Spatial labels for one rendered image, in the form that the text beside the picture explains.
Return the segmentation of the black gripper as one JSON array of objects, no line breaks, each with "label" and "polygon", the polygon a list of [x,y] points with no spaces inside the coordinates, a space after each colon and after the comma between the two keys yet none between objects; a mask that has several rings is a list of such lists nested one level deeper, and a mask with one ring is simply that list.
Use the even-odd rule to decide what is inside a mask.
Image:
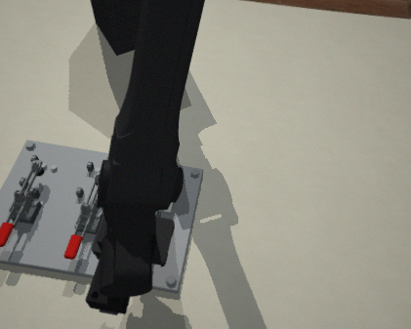
[{"label": "black gripper", "polygon": [[[92,245],[92,251],[96,255],[97,259],[99,259],[102,254],[102,251],[97,242],[97,237],[98,237],[101,225],[103,223],[103,218],[104,218],[104,215],[102,217],[102,220],[100,222],[97,234],[95,236],[95,239]],[[174,227],[175,227],[175,224],[173,220],[156,217],[157,242],[156,242],[153,257],[152,257],[153,264],[161,265],[162,267],[166,265],[166,261],[168,257],[168,250],[169,250],[169,246],[171,242],[171,237],[173,236]]]}]

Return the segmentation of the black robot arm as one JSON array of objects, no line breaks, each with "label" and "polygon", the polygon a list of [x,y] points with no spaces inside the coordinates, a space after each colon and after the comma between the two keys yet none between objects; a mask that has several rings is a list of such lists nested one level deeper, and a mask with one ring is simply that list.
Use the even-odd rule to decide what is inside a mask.
[{"label": "black robot arm", "polygon": [[102,254],[85,301],[103,313],[125,314],[130,297],[152,289],[155,212],[183,189],[179,118],[204,2],[142,1],[130,82],[99,177]]}]

